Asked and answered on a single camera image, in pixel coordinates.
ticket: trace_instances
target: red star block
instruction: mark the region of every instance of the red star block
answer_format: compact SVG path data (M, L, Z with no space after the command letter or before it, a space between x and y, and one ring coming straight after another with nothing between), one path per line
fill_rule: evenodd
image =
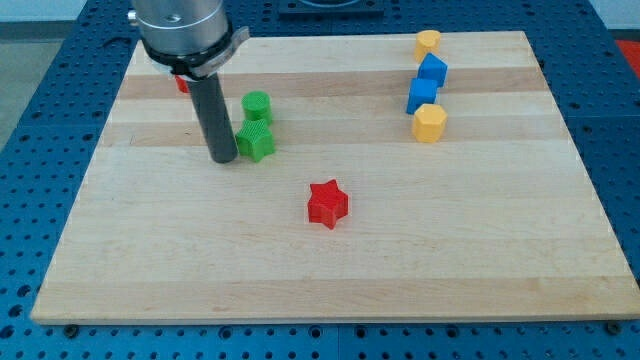
M309 221L323 223L329 229L349 213L349 196L338 189L334 179L325 184L311 184L311 199L307 203Z

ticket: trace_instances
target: green block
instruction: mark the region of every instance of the green block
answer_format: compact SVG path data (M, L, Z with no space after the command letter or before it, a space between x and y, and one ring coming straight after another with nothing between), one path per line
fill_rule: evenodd
M276 152L273 134L265 119L245 120L242 129L236 134L236 143L240 155L249 156L255 162Z
M242 97L242 109L247 120L265 119L267 125L273 123L271 100L269 99L269 94L264 91L252 91Z

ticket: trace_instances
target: gray floor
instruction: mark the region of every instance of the gray floor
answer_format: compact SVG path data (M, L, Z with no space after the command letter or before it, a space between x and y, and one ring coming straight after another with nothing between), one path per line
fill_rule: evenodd
M0 150L31 100L60 40L0 42Z

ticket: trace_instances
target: wooden table surface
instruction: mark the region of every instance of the wooden table surface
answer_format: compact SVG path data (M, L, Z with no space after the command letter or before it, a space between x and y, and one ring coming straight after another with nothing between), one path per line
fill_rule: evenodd
M440 142L404 113L414 35L254 38L221 71L272 97L276 153L211 162L139 48L32 312L43 324L640 317L640 292L521 32L443 34ZM350 214L310 224L309 184Z

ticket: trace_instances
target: blue pegboard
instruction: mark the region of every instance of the blue pegboard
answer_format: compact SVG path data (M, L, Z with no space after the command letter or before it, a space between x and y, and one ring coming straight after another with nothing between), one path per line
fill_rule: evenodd
M587 0L385 0L380 16L279 19L227 1L254 36L524 30L640 276L639 84ZM28 318L138 34L89 0L0 154L0 359L640 358L640 322L42 327Z

